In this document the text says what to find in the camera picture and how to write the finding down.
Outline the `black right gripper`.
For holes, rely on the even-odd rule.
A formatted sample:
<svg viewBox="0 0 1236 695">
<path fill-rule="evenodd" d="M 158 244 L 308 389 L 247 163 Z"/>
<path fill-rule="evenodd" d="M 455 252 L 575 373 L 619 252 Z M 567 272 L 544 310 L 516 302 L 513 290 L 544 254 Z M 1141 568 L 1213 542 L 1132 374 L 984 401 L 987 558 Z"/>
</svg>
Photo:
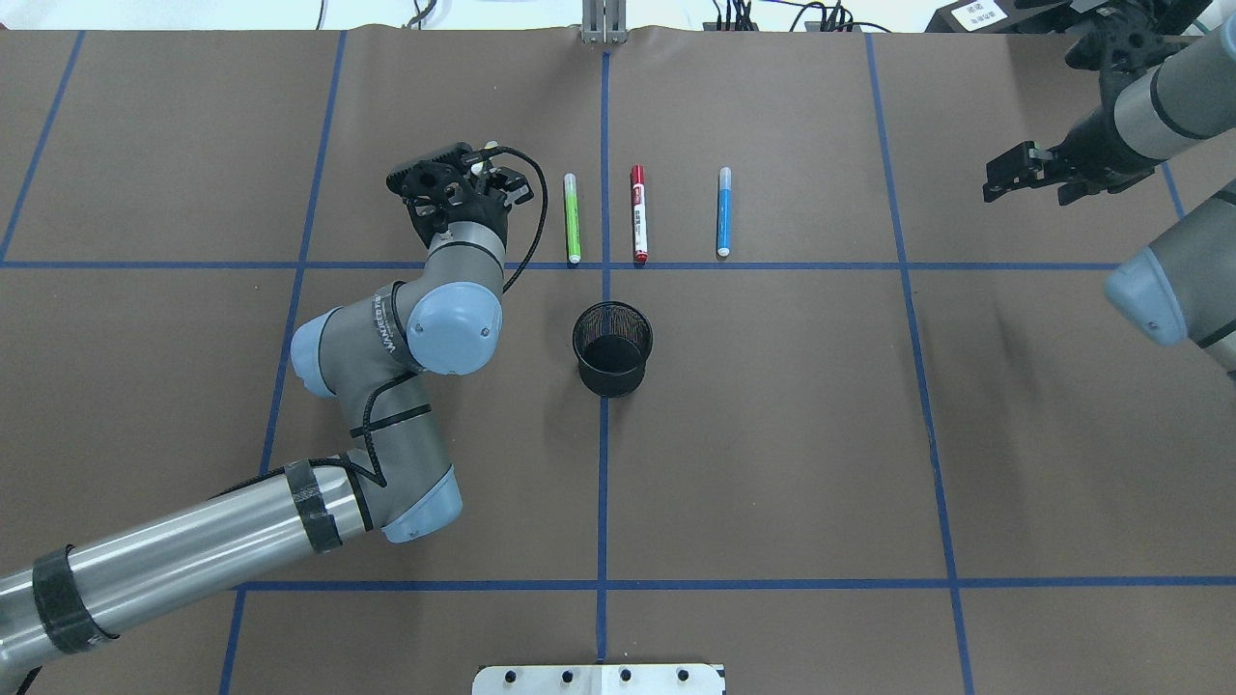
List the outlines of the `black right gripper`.
<svg viewBox="0 0 1236 695">
<path fill-rule="evenodd" d="M 1060 207 L 1086 195 L 1119 194 L 1153 176 L 1161 161 L 1136 153 L 1119 135 L 1115 117 L 1093 111 L 1051 147 L 1053 181 Z"/>
</svg>

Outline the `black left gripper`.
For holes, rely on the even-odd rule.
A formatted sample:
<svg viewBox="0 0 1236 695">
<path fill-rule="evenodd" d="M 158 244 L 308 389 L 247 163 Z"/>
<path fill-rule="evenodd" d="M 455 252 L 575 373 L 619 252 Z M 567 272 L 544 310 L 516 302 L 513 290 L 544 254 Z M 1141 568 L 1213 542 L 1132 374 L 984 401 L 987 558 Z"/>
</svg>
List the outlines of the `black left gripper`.
<svg viewBox="0 0 1236 695">
<path fill-rule="evenodd" d="M 508 194 L 488 183 L 405 184 L 405 208 L 413 229 L 428 254 L 446 245 L 464 223 L 494 234 L 503 252 L 508 249 Z"/>
</svg>

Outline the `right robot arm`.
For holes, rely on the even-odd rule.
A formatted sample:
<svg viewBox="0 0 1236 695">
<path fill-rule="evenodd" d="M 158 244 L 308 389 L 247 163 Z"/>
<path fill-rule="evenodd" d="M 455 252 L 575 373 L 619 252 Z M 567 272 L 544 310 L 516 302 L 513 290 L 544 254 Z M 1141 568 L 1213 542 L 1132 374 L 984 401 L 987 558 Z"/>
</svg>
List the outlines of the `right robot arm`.
<svg viewBox="0 0 1236 695">
<path fill-rule="evenodd" d="M 1151 343 L 1192 343 L 1234 378 L 1234 183 L 1188 207 L 1170 169 L 1234 132 L 1234 17 L 1187 42 L 1112 22 L 1093 49 L 1100 101 L 1053 148 L 1068 171 L 1058 199 L 1166 177 L 1174 219 L 1107 276 L 1107 303 Z"/>
</svg>

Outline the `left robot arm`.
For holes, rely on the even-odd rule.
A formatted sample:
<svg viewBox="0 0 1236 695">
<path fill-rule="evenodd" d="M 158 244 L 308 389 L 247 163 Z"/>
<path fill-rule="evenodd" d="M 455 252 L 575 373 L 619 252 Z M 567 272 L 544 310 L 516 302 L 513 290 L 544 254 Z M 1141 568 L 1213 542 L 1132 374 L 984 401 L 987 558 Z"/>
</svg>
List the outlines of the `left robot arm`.
<svg viewBox="0 0 1236 695">
<path fill-rule="evenodd" d="M 361 211 L 409 260 L 57 258 L 2 270 L 2 691 L 70 655 L 127 646 L 141 625 L 309 565 L 334 522 L 382 540 L 449 470 L 428 378 L 464 385 L 493 356 L 435 343 L 436 369 L 396 357 L 434 326 L 425 296 L 468 283 L 498 298 L 507 251 L 482 216 L 426 202 L 424 240 L 384 185 Z"/>
</svg>

